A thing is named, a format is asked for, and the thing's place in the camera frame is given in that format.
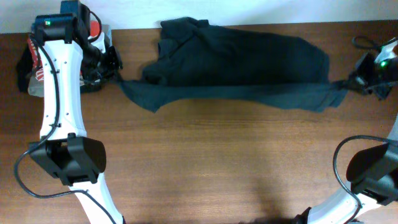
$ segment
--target white background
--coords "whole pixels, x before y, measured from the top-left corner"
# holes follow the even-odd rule
[[[214,25],[398,19],[398,0],[81,0],[112,29],[159,27],[190,16]],[[59,13],[59,0],[0,2],[0,33],[28,32],[35,16]]]

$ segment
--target white panel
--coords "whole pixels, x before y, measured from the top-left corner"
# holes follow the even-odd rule
[[[398,19],[396,0],[82,0],[112,29],[159,27],[190,16],[214,25]],[[59,0],[0,3],[0,32],[27,32],[39,14],[58,13]]]

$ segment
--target table surface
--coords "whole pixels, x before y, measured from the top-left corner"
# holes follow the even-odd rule
[[[398,21],[239,26],[302,37],[330,56],[330,80],[344,79],[364,53],[355,35],[383,42]],[[114,30],[125,79],[140,78],[157,58],[159,29]],[[74,196],[39,200],[16,184],[12,165],[38,140],[43,99],[19,93],[15,66],[26,34],[0,35],[0,223],[88,223]],[[81,96],[88,137],[104,143],[106,181],[127,223],[237,223],[294,217],[339,188],[331,166],[335,147],[357,134],[386,137],[398,112],[398,89],[386,101],[349,93],[323,113],[280,110],[248,101],[180,100],[158,112],[129,101],[113,84]],[[345,174],[352,156],[375,142],[348,143],[339,157]],[[21,176],[35,192],[66,190],[30,159]],[[398,205],[368,212],[366,223],[397,223]]]

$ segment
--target wood grain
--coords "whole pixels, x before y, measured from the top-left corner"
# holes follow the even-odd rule
[[[307,39],[330,55],[330,79],[346,78],[363,51],[355,35],[377,41],[397,33],[398,21],[239,26]],[[14,67],[26,34],[0,35],[0,223],[88,223],[74,196],[39,200],[16,184],[12,165],[36,141],[43,101],[16,87]],[[115,30],[126,79],[139,78],[157,58],[158,29]],[[106,181],[128,223],[237,223],[259,217],[293,217],[324,201],[339,186],[331,160],[335,147],[355,134],[387,136],[394,124],[398,90],[386,101],[348,94],[323,113],[279,110],[246,101],[180,100],[156,114],[130,102],[116,85],[81,96],[88,136],[103,141]],[[347,144],[339,170],[360,149],[375,142]],[[66,190],[30,159],[21,175],[34,191]],[[391,204],[360,218],[396,223]]]

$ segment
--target black wire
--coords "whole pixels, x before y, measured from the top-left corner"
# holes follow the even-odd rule
[[[98,40],[98,38],[100,37],[100,35],[102,33],[102,23],[101,23],[101,19],[99,19],[99,17],[93,11],[90,11],[90,13],[95,17],[95,19],[98,21],[98,24],[99,24],[99,33],[98,33],[98,35],[96,37],[88,40],[89,43],[92,43],[92,42]]]
[[[347,142],[349,142],[349,141],[351,141],[351,140],[355,140],[355,139],[367,139],[367,140],[374,140],[374,141],[386,142],[386,143],[395,144],[395,145],[398,144],[398,141],[391,140],[391,139],[379,138],[379,137],[375,137],[375,136],[358,135],[358,136],[351,136],[351,137],[349,137],[349,138],[346,138],[346,139],[342,140],[342,141],[340,142],[340,144],[337,146],[336,151],[335,151],[335,153],[334,153],[334,155],[333,155],[333,172],[335,173],[336,179],[337,179],[338,183],[341,185],[341,187],[342,187],[349,195],[351,195],[351,196],[356,200],[356,202],[358,203],[358,205],[357,205],[357,207],[356,207],[356,210],[355,210],[353,216],[352,216],[351,218],[349,218],[349,219],[347,220],[347,222],[345,222],[345,224],[350,223],[350,222],[352,222],[352,221],[355,219],[355,217],[357,216],[357,214],[359,213],[359,211],[362,209],[362,203],[361,203],[360,199],[359,199],[354,193],[352,193],[352,191],[350,191],[350,189],[348,189],[347,186],[345,186],[345,184],[344,184],[343,181],[341,180],[341,177],[339,176],[338,171],[337,171],[337,155],[338,155],[338,153],[339,153],[341,147],[342,147],[344,144],[346,144]]]
[[[43,46],[39,45],[39,43],[31,36],[29,35],[29,38],[31,39],[31,41],[33,42],[33,44],[35,44],[36,46],[39,46],[40,50],[43,52],[43,54],[45,55],[45,57],[47,58],[47,60],[49,61],[49,64],[51,66],[51,73],[53,74],[54,77],[54,86],[55,86],[55,101],[56,101],[56,111],[55,111],[55,119],[54,119],[54,123],[51,125],[51,130],[48,133],[48,135],[46,135],[39,143],[38,145],[28,149],[26,152],[24,152],[23,154],[21,154],[17,161],[14,164],[14,177],[17,180],[18,184],[20,185],[20,187],[29,195],[35,197],[35,198],[55,198],[55,197],[61,197],[61,196],[65,196],[65,195],[71,195],[71,194],[76,194],[76,193],[81,193],[83,195],[86,195],[89,199],[91,199],[91,201],[93,201],[100,209],[102,209],[102,211],[104,211],[104,213],[109,217],[109,219],[111,220],[111,222],[113,224],[116,224],[116,222],[113,220],[113,217],[111,216],[111,214],[109,214],[109,212],[100,204],[98,203],[95,198],[93,198],[93,196],[91,196],[88,191],[85,190],[70,190],[67,192],[61,192],[61,193],[57,193],[57,194],[52,194],[52,195],[39,195],[37,193],[34,193],[33,191],[31,191],[29,188],[26,187],[26,185],[23,183],[23,181],[21,180],[21,177],[19,177],[19,173],[18,173],[18,167],[19,167],[19,163],[21,162],[21,160],[23,160],[23,158],[25,158],[25,156],[31,154],[32,152],[38,150],[41,146],[43,146],[47,140],[49,140],[49,138],[51,137],[51,135],[54,133],[54,131],[56,130],[56,128],[58,127],[58,122],[59,122],[59,117],[60,117],[60,96],[59,96],[59,87],[58,87],[58,79],[57,79],[57,72],[55,69],[55,66],[53,64],[53,62],[51,61],[50,56],[48,55],[48,53],[45,51],[45,49],[43,48]]]
[[[359,44],[359,43],[357,42],[358,39],[363,39],[365,42],[369,43],[370,45],[369,45],[369,46],[361,45],[361,44]],[[356,36],[356,37],[354,37],[354,38],[352,39],[352,43],[353,43],[353,45],[354,45],[356,48],[358,48],[358,49],[377,50],[378,52],[381,52],[381,49],[382,49],[384,46],[389,45],[389,44],[395,42],[396,40],[397,40],[397,38],[394,37],[393,39],[387,41],[386,43],[380,44],[380,45],[379,45],[379,44],[377,44],[375,41],[369,39],[368,37],[359,35],[359,36]]]

